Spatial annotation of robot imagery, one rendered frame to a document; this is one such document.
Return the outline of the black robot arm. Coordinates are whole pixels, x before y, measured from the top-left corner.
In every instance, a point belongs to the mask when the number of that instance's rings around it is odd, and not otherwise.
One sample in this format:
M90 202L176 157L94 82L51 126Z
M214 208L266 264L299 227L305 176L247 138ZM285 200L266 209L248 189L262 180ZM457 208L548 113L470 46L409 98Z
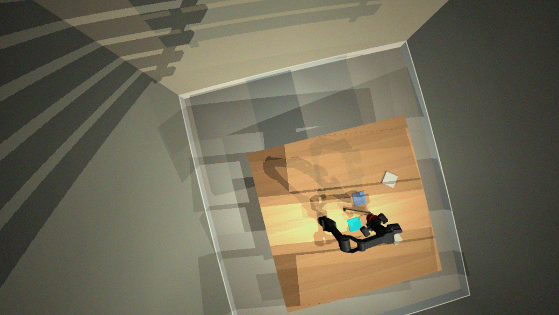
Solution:
M376 235L365 238L365 239L357 239L352 235L342 235L340 231L337 229L336 222L327 218L326 216L319 217L319 224L323 227L323 231L331 232L335 239L339 243L340 250L354 254L355 252L364 252L366 249L375 247L382 243L391 244L395 242L394 234L399 234L403 232L400 228L399 223L396 224L388 224L385 226L378 224L375 226ZM351 249L350 247L350 239L357 243L357 247Z

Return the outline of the red cup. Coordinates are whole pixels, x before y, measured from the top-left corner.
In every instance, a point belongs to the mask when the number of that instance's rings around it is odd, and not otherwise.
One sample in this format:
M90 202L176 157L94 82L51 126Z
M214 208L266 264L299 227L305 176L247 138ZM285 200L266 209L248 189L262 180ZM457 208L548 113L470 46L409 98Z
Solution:
M374 214L368 214L367 217L366 217L366 220L371 223L371 219L373 219L373 218L376 218L377 220L379 220L378 216L374 215Z

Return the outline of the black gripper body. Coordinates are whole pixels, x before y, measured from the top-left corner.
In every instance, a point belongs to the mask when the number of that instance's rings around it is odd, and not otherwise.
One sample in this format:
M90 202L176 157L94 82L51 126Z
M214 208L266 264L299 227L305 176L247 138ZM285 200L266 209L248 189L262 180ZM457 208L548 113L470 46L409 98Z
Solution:
M379 218L379 220L374 219L373 222L367 226L367 228L365 226L360 228L360 231L363 233L363 235L365 237L368 237L369 235L371 235L371 233L369 233L369 230L375 231L375 226L376 225L381 224L382 222L383 222L383 224L388 222L387 217L382 213L380 213L378 215L378 218Z

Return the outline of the white flat rectangular block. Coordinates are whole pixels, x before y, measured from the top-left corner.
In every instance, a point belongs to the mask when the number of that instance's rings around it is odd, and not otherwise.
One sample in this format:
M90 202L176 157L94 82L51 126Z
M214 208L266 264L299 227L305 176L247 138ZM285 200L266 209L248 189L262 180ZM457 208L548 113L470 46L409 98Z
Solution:
M403 241L403 239L401 238L401 236L399 234L394 234L394 239L395 239L395 242L393 244L395 246L398 245L401 241Z

